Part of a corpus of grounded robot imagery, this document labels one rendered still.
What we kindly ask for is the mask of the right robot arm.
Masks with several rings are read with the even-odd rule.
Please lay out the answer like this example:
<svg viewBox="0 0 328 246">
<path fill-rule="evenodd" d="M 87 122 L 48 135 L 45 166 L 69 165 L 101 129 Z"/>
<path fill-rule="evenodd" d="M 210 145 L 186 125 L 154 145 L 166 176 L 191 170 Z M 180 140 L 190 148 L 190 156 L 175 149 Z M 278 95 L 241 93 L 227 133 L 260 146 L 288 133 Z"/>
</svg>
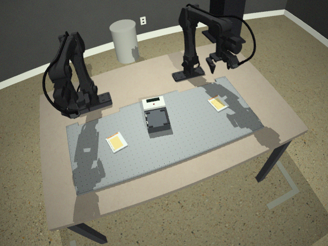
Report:
<svg viewBox="0 0 328 246">
<path fill-rule="evenodd" d="M 83 91 L 83 94 L 88 93 L 89 95 L 90 108 L 111 101 L 109 92 L 97 95 L 98 88 L 89 77 L 85 66 L 84 52 L 84 41 L 79 33 L 71 33 L 66 38 L 59 59 L 48 71 L 49 78 L 54 83 L 54 104 L 58 108 L 66 108 L 68 106 L 70 94 L 74 90 L 71 82 L 72 69 L 69 65 L 69 60 L 72 62 L 77 73 L 80 91 Z"/>
</svg>

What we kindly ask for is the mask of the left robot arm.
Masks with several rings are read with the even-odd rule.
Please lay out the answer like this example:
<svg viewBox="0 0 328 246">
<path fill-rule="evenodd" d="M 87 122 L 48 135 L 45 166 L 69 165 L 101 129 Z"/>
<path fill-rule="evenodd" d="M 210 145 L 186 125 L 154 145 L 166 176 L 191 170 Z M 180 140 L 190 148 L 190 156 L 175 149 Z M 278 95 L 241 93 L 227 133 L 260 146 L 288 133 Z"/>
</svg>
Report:
<svg viewBox="0 0 328 246">
<path fill-rule="evenodd" d="M 193 7 L 182 8 L 179 24 L 184 34 L 183 71 L 172 73 L 175 81 L 204 75 L 202 67 L 194 68 L 198 64 L 195 46 L 195 32 L 198 23 L 208 26 L 216 35 L 216 46 L 224 48 L 233 54 L 239 54 L 242 49 L 241 39 L 232 34 L 232 22 L 228 18 L 219 18 Z"/>
</svg>

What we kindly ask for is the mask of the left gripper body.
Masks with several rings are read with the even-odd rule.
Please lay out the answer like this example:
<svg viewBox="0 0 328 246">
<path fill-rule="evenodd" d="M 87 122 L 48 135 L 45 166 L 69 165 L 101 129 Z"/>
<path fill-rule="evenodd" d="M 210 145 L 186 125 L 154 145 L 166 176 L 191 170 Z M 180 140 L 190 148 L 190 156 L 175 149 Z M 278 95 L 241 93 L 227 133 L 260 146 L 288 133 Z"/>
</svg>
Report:
<svg viewBox="0 0 328 246">
<path fill-rule="evenodd" d="M 223 62 L 231 61 L 232 65 L 239 63 L 236 55 L 233 55 L 229 50 L 216 46 L 216 52 L 210 53 L 206 60 L 211 64 L 212 60 L 215 62 L 223 60 Z"/>
</svg>

